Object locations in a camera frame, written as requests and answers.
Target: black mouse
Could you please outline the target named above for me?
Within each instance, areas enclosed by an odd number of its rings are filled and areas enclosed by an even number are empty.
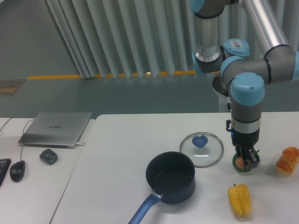
[[[24,177],[26,163],[24,160],[14,163],[9,171],[10,178],[14,182],[19,182]]]

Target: silver arm tube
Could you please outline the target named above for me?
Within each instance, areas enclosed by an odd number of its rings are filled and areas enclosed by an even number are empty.
[[[278,45],[289,45],[268,0],[239,0],[251,25],[264,56]]]
[[[215,61],[220,55],[220,49],[217,44],[218,18],[200,19],[198,18],[198,45],[195,56],[201,62]]]

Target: glass lid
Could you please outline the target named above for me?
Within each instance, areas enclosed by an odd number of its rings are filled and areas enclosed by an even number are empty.
[[[179,151],[189,156],[195,167],[206,168],[220,161],[224,146],[216,135],[197,132],[184,138],[179,146]]]

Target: yellow bell pepper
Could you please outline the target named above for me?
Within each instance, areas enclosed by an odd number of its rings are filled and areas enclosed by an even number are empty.
[[[250,196],[246,185],[237,184],[228,189],[230,205],[236,216],[244,217],[250,213]]]

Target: yellow floor stripe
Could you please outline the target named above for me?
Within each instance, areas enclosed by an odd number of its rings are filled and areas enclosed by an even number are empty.
[[[27,79],[56,79],[56,78],[81,78],[81,76],[79,75],[29,76]]]
[[[173,73],[174,75],[195,75],[196,72],[194,70],[189,71],[175,71]],[[159,73],[160,76],[167,76],[169,75],[167,72],[162,71]],[[138,77],[137,73],[134,73],[132,75],[133,77]],[[151,76],[150,72],[145,73],[145,76]],[[101,74],[97,74],[94,76],[95,78],[102,78],[103,76]],[[112,78],[112,74],[105,75],[105,78]],[[126,77],[124,73],[121,73],[118,77]],[[80,75],[56,75],[56,76],[29,76],[27,79],[59,79],[59,78],[81,78]]]

